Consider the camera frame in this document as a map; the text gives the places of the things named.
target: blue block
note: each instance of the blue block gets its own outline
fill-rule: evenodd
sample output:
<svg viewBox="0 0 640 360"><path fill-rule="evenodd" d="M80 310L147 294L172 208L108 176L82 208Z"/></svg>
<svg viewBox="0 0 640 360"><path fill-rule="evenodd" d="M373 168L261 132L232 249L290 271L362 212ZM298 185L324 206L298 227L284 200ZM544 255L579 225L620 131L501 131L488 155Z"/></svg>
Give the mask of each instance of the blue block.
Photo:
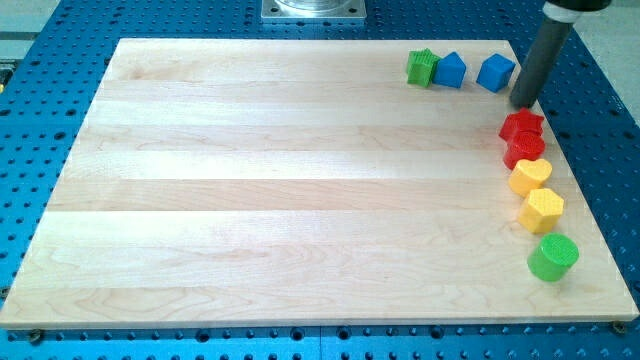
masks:
<svg viewBox="0 0 640 360"><path fill-rule="evenodd" d="M466 71L467 66L458 53L454 51L438 62L433 83L460 88Z"/></svg>
<svg viewBox="0 0 640 360"><path fill-rule="evenodd" d="M507 86L516 63L500 54L493 54L482 62L476 82L497 93Z"/></svg>

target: blue pegboard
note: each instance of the blue pegboard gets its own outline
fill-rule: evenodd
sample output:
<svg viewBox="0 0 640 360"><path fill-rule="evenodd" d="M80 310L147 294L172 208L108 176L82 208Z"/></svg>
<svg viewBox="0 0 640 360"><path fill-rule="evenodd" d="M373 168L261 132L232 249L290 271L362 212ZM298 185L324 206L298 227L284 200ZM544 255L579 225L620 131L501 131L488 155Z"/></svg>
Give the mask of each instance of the blue pegboard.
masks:
<svg viewBox="0 0 640 360"><path fill-rule="evenodd" d="M522 62L541 7L537 0L371 0L364 25L275 25L260 23L257 1L62 0L0 95L0 286L15 277L121 37L507 39ZM638 302L640 129L575 33L540 103ZM640 358L638 321L626 330L597 323L419 325L304 328L302 339L290 327L0 331L0 359Z"/></svg>

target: green cylinder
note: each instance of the green cylinder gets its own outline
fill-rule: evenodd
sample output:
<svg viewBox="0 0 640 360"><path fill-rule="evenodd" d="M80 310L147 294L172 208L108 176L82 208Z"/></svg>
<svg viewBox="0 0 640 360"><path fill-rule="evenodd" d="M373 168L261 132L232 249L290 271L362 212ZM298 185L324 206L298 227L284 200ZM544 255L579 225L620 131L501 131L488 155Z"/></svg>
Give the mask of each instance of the green cylinder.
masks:
<svg viewBox="0 0 640 360"><path fill-rule="evenodd" d="M542 237L527 264L529 270L541 280L558 281L578 261L576 244L562 234L549 233Z"/></svg>

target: green block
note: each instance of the green block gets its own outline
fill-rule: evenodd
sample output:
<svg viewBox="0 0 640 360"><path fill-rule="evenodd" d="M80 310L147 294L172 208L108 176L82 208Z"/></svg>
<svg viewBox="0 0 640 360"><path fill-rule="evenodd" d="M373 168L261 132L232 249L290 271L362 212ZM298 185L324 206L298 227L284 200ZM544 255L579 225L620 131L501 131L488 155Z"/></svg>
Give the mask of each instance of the green block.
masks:
<svg viewBox="0 0 640 360"><path fill-rule="evenodd" d="M571 239L550 233L542 237L527 264L539 279L552 282L560 280L579 257L578 247Z"/></svg>
<svg viewBox="0 0 640 360"><path fill-rule="evenodd" d="M407 61L407 83L429 86L436 74L438 61L440 61L440 57L429 49L410 51Z"/></svg>

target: black cylinder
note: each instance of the black cylinder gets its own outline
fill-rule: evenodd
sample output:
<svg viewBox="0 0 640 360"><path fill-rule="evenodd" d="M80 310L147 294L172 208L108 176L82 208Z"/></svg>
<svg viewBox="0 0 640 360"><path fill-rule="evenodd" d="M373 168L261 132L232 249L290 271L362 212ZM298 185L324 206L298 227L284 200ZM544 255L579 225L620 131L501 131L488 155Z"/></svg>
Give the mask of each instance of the black cylinder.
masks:
<svg viewBox="0 0 640 360"><path fill-rule="evenodd" d="M513 106L529 108L535 103L572 27L573 24L544 17L511 91L509 100Z"/></svg>

